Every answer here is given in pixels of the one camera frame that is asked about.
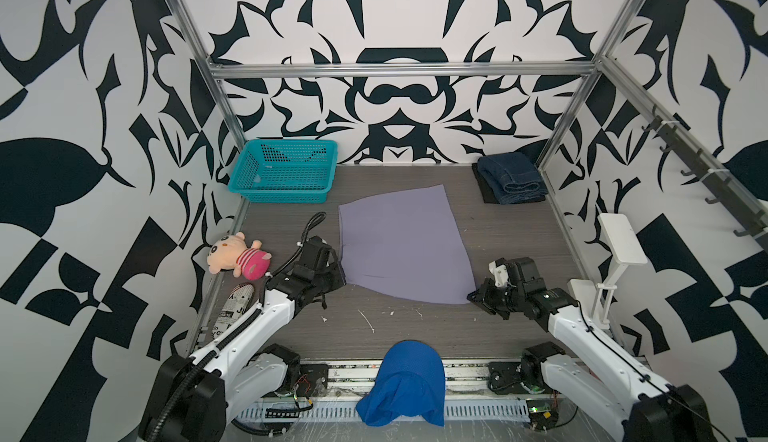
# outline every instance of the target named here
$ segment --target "black cable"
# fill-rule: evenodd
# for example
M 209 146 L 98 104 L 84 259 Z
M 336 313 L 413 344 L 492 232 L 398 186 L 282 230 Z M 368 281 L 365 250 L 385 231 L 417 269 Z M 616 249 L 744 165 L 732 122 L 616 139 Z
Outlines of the black cable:
M 564 425 L 570 424 L 573 421 L 573 419 L 576 418 L 576 414 L 578 414 L 578 406 L 576 406 L 576 410 L 574 410 L 574 414 L 571 415 L 571 418 L 568 419 L 568 422 L 563 422 L 560 425 L 555 425 L 554 427 L 552 427 L 552 429 L 560 428 L 560 427 L 563 427 Z
M 284 262 L 280 268 L 278 268 L 275 271 L 275 274 L 280 274 L 283 270 L 285 270 L 285 267 L 293 263 L 293 261 L 296 260 L 297 257 L 299 257 L 299 254 L 301 254 L 302 246 L 306 243 L 307 236 L 310 234 L 310 230 L 312 230 L 314 227 L 318 226 L 323 220 L 326 219 L 326 213 L 325 212 L 318 212 L 310 220 L 306 223 L 306 226 L 304 227 L 303 232 L 301 233 L 301 244 L 299 245 L 298 249 L 291 255 L 291 257 Z M 269 282 L 272 279 L 270 277 L 269 279 L 264 282 L 264 288 L 266 287 L 266 283 Z M 262 299 L 264 295 L 264 290 L 262 290 L 262 296 L 260 296 L 260 300 L 262 304 L 264 303 L 264 300 Z M 229 335 L 227 335 L 224 339 L 221 340 L 218 344 L 216 344 L 216 348 L 219 350 L 222 350 L 225 348 L 231 341 L 235 339 L 238 335 L 242 334 L 243 331 L 248 328 L 249 325 L 251 325 L 256 318 L 261 314 L 260 309 L 254 310 L 254 312 L 248 316 L 248 318 L 243 321 L 242 324 L 238 325 L 235 330 L 233 330 Z M 182 394 L 188 389 L 190 385 L 194 382 L 194 380 L 197 378 L 198 375 L 200 375 L 200 372 L 203 371 L 206 365 L 213 360 L 216 357 L 216 351 L 210 351 L 208 354 L 203 357 L 200 362 L 192 367 L 192 369 L 187 373 L 187 375 L 182 379 L 182 381 L 179 383 L 178 387 L 176 387 L 176 390 L 171 394 L 171 396 L 168 398 L 168 401 L 163 406 L 163 409 L 160 411 L 160 415 L 158 416 L 158 421 L 154 425 L 154 428 L 149 434 L 149 437 L 147 437 L 147 442 L 155 442 L 158 439 L 158 436 L 160 435 L 160 431 L 163 429 L 163 426 L 165 426 L 165 422 L 168 420 L 168 416 L 170 415 L 170 412 L 176 407 L 176 404 L 178 404 L 179 400 L 181 399 Z
M 616 355 L 616 357 L 618 357 L 619 359 L 621 359 L 621 360 L 622 360 L 622 361 L 623 361 L 623 362 L 624 362 L 626 365 L 629 365 L 629 366 L 632 368 L 632 370 L 634 370 L 635 372 L 637 372 L 637 373 L 638 373 L 638 375 L 640 376 L 640 380 L 641 380 L 641 381 L 648 383 L 648 384 L 649 384 L 649 385 L 650 385 L 652 388 L 654 388 L 654 389 L 658 390 L 660 393 L 662 393 L 662 394 L 663 394 L 663 395 L 664 395 L 664 396 L 665 396 L 665 397 L 666 397 L 668 400 L 672 400 L 673 402 L 675 402 L 676 404 L 678 404 L 678 405 L 679 405 L 679 406 L 681 406 L 682 408 L 685 408 L 686 410 L 688 410 L 689 412 L 691 412 L 691 413 L 692 413 L 693 415 L 695 415 L 696 417 L 698 417 L 698 418 L 702 419 L 702 420 L 703 420 L 704 422 L 706 422 L 706 423 L 707 423 L 707 424 L 708 424 L 710 427 L 712 427 L 713 429 L 717 430 L 717 432 L 718 432 L 720 435 L 722 435 L 722 436 L 723 436 L 723 438 L 724 438 L 724 439 L 725 439 L 727 442 L 730 442 L 730 439 L 728 438 L 728 436 L 726 436 L 726 435 L 723 433 L 723 431 L 722 431 L 722 430 L 720 430 L 720 428 L 718 428 L 718 427 L 717 427 L 715 424 L 713 424 L 712 422 L 710 422 L 709 420 L 707 420 L 707 419 L 706 419 L 704 416 L 702 416 L 701 414 L 697 413 L 697 412 L 696 412 L 696 410 L 694 410 L 694 409 L 692 409 L 692 408 L 688 407 L 686 404 L 683 404 L 683 403 L 682 403 L 682 402 L 680 402 L 678 399 L 676 399 L 676 398 L 672 397 L 668 391 L 667 391 L 667 392 L 664 392 L 663 390 L 661 390 L 660 388 L 658 388 L 658 386 L 657 386 L 656 384 L 654 384 L 653 382 L 651 382 L 651 381 L 650 381 L 650 376 L 649 376 L 648 374 L 643 374 L 642 372 L 640 372 L 640 371 L 638 370 L 638 368 L 636 368 L 636 367 L 635 367 L 635 366 L 634 366 L 634 365 L 633 365 L 631 362 L 629 362 L 627 359 L 625 359 L 625 358 L 621 357 L 621 355 L 619 354 L 619 352 L 617 352 L 617 351 L 613 350 L 613 349 L 611 348 L 611 346 L 609 346 L 609 345 L 608 345 L 608 344 L 606 344 L 606 343 L 605 343 L 605 342 L 604 342 L 602 339 L 600 339 L 600 337 L 598 337 L 598 335 L 597 335 L 597 334 L 594 332 L 594 327 L 592 327 L 590 324 L 587 324 L 587 319 L 586 319 L 586 317 L 584 316 L 584 313 L 581 311 L 581 303 L 579 303 L 579 302 L 576 302 L 576 305 L 578 306 L 578 311 L 579 311 L 579 313 L 581 314 L 581 320 L 583 320 L 583 321 L 584 321 L 584 325 L 586 325 L 586 326 L 587 326 L 587 332 L 591 332 L 591 333 L 592 333 L 592 335 L 594 336 L 594 338 L 596 338 L 598 341 L 600 341 L 600 343 L 601 343 L 602 345 L 604 345 L 604 346 L 605 346 L 605 347 L 606 347 L 606 348 L 607 348 L 609 351 L 613 352 L 613 353 Z
M 242 430 L 246 434 L 258 435 L 260 437 L 277 437 L 278 435 L 283 435 L 285 432 L 288 431 L 287 428 L 285 428 L 283 430 L 252 428 L 252 427 L 248 427 L 247 425 L 243 424 L 238 419 L 232 419 L 232 425 L 235 426 L 236 428 Z

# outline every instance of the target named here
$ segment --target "plush toy head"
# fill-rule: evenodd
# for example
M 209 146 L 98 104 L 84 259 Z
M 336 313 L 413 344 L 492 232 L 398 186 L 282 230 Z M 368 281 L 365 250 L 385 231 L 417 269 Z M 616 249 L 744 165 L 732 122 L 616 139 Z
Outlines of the plush toy head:
M 238 232 L 234 236 L 225 236 L 210 248 L 208 252 L 208 268 L 211 274 L 218 274 L 222 269 L 235 268 L 240 254 L 247 248 L 245 234 Z

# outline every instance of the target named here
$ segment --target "basket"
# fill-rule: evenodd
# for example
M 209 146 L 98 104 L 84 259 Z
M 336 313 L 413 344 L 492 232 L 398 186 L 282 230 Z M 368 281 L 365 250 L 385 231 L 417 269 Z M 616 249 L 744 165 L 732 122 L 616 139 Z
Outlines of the basket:
M 336 173 L 333 140 L 251 140 L 229 189 L 251 202 L 320 204 Z

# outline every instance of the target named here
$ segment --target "stack of folded clothes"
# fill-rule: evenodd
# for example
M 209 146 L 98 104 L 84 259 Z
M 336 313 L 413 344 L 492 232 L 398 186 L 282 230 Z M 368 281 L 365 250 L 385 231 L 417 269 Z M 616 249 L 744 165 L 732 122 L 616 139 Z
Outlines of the stack of folded clothes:
M 490 188 L 495 203 L 523 204 L 526 202 L 541 202 L 547 195 L 541 174 L 530 160 L 519 152 L 495 154 L 481 157 L 478 160 L 475 176 L 478 179 L 481 192 L 484 183 Z M 485 190 L 485 202 L 494 203 Z

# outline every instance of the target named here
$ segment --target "white stand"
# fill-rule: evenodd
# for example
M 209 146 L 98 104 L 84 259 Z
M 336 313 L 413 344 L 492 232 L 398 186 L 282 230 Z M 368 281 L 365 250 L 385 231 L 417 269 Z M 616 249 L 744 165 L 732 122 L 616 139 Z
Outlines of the white stand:
M 589 317 L 595 327 L 605 330 L 610 327 L 608 310 L 617 288 L 616 281 L 627 267 L 647 264 L 648 258 L 640 246 L 638 236 L 629 224 L 629 219 L 624 214 L 600 214 L 598 220 L 610 247 L 610 253 L 613 254 L 608 276 L 605 282 L 597 284 L 582 279 L 571 279 L 568 285 L 574 298 L 583 307 L 589 309 Z M 601 301 L 603 291 L 607 291 L 605 303 Z

